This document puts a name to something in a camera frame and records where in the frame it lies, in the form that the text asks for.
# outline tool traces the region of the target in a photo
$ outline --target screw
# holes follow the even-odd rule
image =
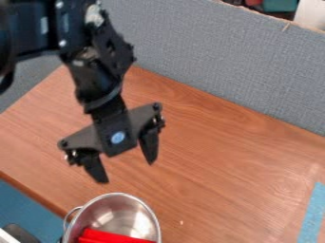
[[[62,6],[64,6],[62,1],[58,1],[58,2],[56,3],[56,9],[61,9],[61,8],[62,8]]]
[[[66,141],[65,140],[61,140],[60,141],[60,145],[61,145],[61,147],[65,147],[68,145]]]
[[[118,131],[112,134],[110,142],[112,144],[118,144],[120,142],[122,142],[124,139],[125,139],[125,133]]]
[[[153,110],[159,110],[159,108],[160,108],[159,104],[153,103],[152,108],[153,108]]]
[[[65,47],[65,40],[60,40],[58,46],[60,46],[60,48]]]
[[[93,121],[94,121],[96,124],[101,123],[101,119],[100,118],[96,118]]]

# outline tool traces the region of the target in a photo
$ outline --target gray cubicle wall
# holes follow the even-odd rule
[[[15,67],[14,82],[0,96],[0,113],[34,87],[60,65],[56,57],[41,57],[19,63]]]
[[[325,134],[325,35],[209,0],[104,0],[137,64]],[[57,66],[21,65],[0,110]]]

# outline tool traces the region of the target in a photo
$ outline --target wooden table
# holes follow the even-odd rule
[[[325,182],[325,139],[137,67],[122,94],[129,107],[163,103],[153,166],[138,148],[104,158],[106,185],[68,167],[56,142],[89,118],[61,67],[0,116],[1,178],[58,215],[109,192],[138,196],[163,243],[295,242],[314,183]]]

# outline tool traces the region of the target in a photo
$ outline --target black object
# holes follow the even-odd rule
[[[108,182],[98,154],[112,157],[136,147],[151,164],[157,157],[164,121],[161,105],[126,110],[122,76],[136,60],[133,47],[114,32],[94,0],[0,0],[0,94],[13,81],[15,62],[56,54],[66,65],[74,95],[93,125],[58,142],[69,164]]]
[[[37,238],[26,232],[18,225],[7,224],[2,230],[19,242],[19,243],[40,243]]]

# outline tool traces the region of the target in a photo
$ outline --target blue circular marker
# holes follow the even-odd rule
[[[122,142],[124,139],[125,139],[125,133],[116,132],[112,134],[110,142],[112,142],[112,144],[118,144],[120,142]]]

